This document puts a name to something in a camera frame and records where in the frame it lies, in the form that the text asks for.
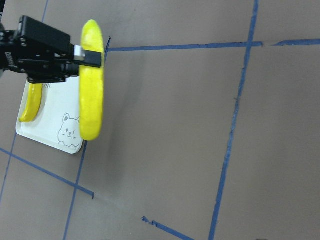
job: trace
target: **bear drawing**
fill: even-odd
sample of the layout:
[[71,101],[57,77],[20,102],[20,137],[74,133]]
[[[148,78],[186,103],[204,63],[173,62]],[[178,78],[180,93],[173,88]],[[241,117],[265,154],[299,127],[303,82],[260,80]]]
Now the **bear drawing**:
[[81,143],[79,133],[79,117],[77,119],[71,118],[67,113],[63,116],[62,126],[58,133],[59,144],[76,149]]

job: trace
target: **square plate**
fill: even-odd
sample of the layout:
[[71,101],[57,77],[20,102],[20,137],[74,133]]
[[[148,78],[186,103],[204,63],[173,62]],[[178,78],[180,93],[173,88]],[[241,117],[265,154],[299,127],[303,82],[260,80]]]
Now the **square plate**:
[[64,83],[43,84],[37,116],[32,122],[20,122],[29,85],[26,82],[15,126],[17,134],[69,154],[77,153],[83,143],[79,129],[79,77],[69,77]]

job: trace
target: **bear ear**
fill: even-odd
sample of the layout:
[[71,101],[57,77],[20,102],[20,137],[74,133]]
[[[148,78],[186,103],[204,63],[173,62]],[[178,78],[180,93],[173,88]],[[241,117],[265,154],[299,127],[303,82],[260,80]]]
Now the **bear ear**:
[[70,115],[67,113],[63,116],[63,122],[67,121],[70,118]]

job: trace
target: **blue line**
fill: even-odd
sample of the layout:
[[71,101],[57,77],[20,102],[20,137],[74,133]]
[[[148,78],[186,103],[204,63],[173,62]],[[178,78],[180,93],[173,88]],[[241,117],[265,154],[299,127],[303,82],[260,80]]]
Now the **blue line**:
[[320,39],[285,40],[273,46],[310,46],[320,45]]
[[4,194],[4,189],[5,189],[7,176],[8,176],[8,171],[9,171],[9,168],[10,168],[10,163],[11,163],[11,158],[12,158],[12,152],[14,151],[14,147],[15,147],[15,143],[16,143],[16,137],[17,137],[17,133],[15,132],[14,133],[13,142],[12,142],[12,146],[11,146],[11,151],[9,153],[8,164],[6,166],[6,171],[5,171],[5,175],[4,175],[4,179],[3,179],[3,183],[2,183],[2,188],[1,188],[1,193],[0,193],[0,204],[1,204],[1,201],[2,201],[2,196]]
[[46,18],[48,3],[49,3],[49,0],[46,0],[45,7],[44,7],[44,12],[43,12],[43,15],[42,15],[42,22],[44,22],[45,18]]
[[170,227],[167,227],[165,225],[162,225],[161,223],[159,222],[156,222],[156,221],[149,221],[145,216],[142,217],[142,221],[144,221],[145,223],[148,223],[152,226],[155,226],[157,229],[160,229],[162,231],[165,231],[167,232],[168,234],[171,234],[179,239],[182,239],[182,240],[194,240],[193,238],[191,237],[188,237],[180,232],[177,232],[176,230],[173,230],[172,228]]
[[[163,45],[163,46],[133,46],[110,48],[109,52],[132,52],[132,51],[151,51],[151,50],[181,50],[181,49],[221,49],[221,48],[244,48],[247,42],[225,42],[209,44],[188,44],[188,45]],[[262,47],[261,41],[252,42],[253,47]]]
[[6,151],[6,150],[4,150],[2,148],[0,148],[0,152],[3,152],[3,153],[8,154],[8,155],[11,155],[14,159],[17,159],[20,162],[29,165],[30,167],[33,167],[33,168],[35,168],[35,169],[37,169],[37,170],[39,170],[39,171],[41,171],[41,172],[43,172],[45,174],[48,174],[49,176],[51,176],[51,177],[53,177],[53,178],[55,178],[57,180],[60,180],[60,181],[66,183],[66,184],[68,184],[68,185],[70,185],[70,186],[72,186],[74,188],[77,188],[80,191],[90,195],[91,197],[94,197],[94,193],[92,191],[90,191],[90,190],[88,190],[88,189],[86,189],[86,188],[84,188],[82,186],[76,185],[75,183],[73,183],[73,182],[71,182],[71,181],[69,181],[69,180],[67,180],[67,179],[65,179],[65,178],[63,178],[63,177],[61,177],[61,176],[59,176],[57,174],[54,174],[54,173],[52,173],[52,172],[50,172],[50,171],[48,171],[48,170],[46,170],[46,169],[44,169],[44,168],[42,168],[42,167],[40,167],[38,165],[35,165],[34,163],[29,162],[29,161],[23,159],[22,157],[19,157],[17,155],[11,154],[10,152],[8,152],[8,151]]
[[[85,160],[87,145],[88,145],[88,141],[84,141],[83,153],[82,153],[82,157],[81,157],[81,161],[80,161],[80,166],[79,166],[79,170],[78,170],[78,175],[77,175],[77,177],[76,177],[76,182],[75,182],[76,185],[79,184],[82,167],[83,167],[84,160]],[[63,234],[63,240],[66,240],[66,239],[67,239],[67,234],[68,234],[68,230],[69,230],[70,219],[71,219],[72,211],[73,211],[73,209],[74,209],[74,204],[75,204],[76,195],[77,195],[77,188],[75,187],[74,190],[73,190],[73,196],[72,196],[71,206],[70,206],[70,209],[69,209],[68,218],[67,218],[66,224],[65,224],[65,229],[64,229],[64,234]]]
[[255,34],[255,27],[256,27],[256,22],[257,22],[258,10],[259,10],[259,0],[255,0],[254,6],[253,6],[253,12],[252,12],[250,30],[249,30],[249,35],[248,35],[248,41],[247,41],[247,46],[246,46],[246,51],[245,51],[245,57],[244,57],[244,67],[242,69],[241,81],[240,81],[239,89],[238,89],[238,96],[236,98],[234,113],[233,113],[233,117],[232,117],[231,131],[230,131],[229,140],[227,143],[226,154],[224,156],[224,162],[223,162],[222,172],[221,172],[221,176],[220,176],[220,182],[219,182],[218,192],[217,192],[217,196],[216,196],[214,211],[213,211],[213,215],[212,215],[212,222],[211,222],[211,228],[210,228],[208,240],[213,240],[215,238],[216,227],[217,227],[218,217],[219,217],[219,211],[220,211],[221,201],[222,201],[224,187],[225,187],[225,183],[226,183],[229,161],[230,161],[230,157],[231,157],[231,153],[232,153],[232,144],[233,144],[233,140],[234,140],[234,134],[235,134],[235,130],[236,130],[237,118],[238,118],[238,113],[239,113],[239,108],[240,108],[240,98],[242,96],[242,92],[243,92],[244,85],[246,82],[247,68],[248,68],[248,64],[249,64],[249,60],[250,60],[251,47],[252,47],[252,42],[253,42],[253,38],[254,38],[254,34]]
[[106,63],[106,61],[107,61],[107,55],[108,55],[108,52],[109,52],[110,42],[111,42],[111,37],[109,37],[108,43],[106,44],[106,47],[105,47],[105,51],[104,51],[104,63]]

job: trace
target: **yellow object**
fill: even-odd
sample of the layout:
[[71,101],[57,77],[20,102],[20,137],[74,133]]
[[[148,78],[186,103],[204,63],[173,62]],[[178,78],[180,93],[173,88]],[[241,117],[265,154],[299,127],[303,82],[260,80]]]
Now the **yellow object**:
[[81,46],[101,53],[101,67],[79,66],[80,135],[84,140],[96,139],[101,131],[104,109],[104,41],[97,22],[89,20],[83,27]]
[[35,119],[38,114],[42,97],[42,84],[30,84],[28,98],[20,122],[28,123]]

